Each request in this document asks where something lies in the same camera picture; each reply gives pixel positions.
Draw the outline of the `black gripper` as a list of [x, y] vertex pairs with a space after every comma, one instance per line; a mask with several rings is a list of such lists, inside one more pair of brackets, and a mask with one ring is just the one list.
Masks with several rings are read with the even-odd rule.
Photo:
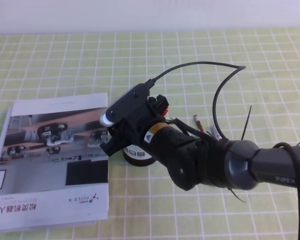
[[136, 145], [155, 157], [179, 157], [180, 149], [173, 143], [173, 137], [168, 136], [168, 133], [172, 132], [171, 129], [161, 136], [154, 134], [157, 139], [153, 139], [151, 143], [144, 140], [152, 126], [165, 122], [163, 112], [168, 106], [169, 102], [163, 95], [158, 95], [156, 98], [148, 97], [120, 122], [107, 127], [111, 139], [107, 143], [102, 143], [100, 147], [108, 156], [129, 145]]

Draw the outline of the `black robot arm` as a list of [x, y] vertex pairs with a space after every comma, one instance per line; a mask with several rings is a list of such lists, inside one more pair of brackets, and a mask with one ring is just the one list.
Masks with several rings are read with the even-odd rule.
[[178, 119], [166, 120], [168, 105], [162, 95], [118, 99], [99, 119], [111, 135], [103, 151], [111, 156], [138, 146], [186, 191], [198, 184], [238, 190], [259, 183], [300, 187], [300, 145], [281, 142], [266, 149], [249, 140], [218, 140]]

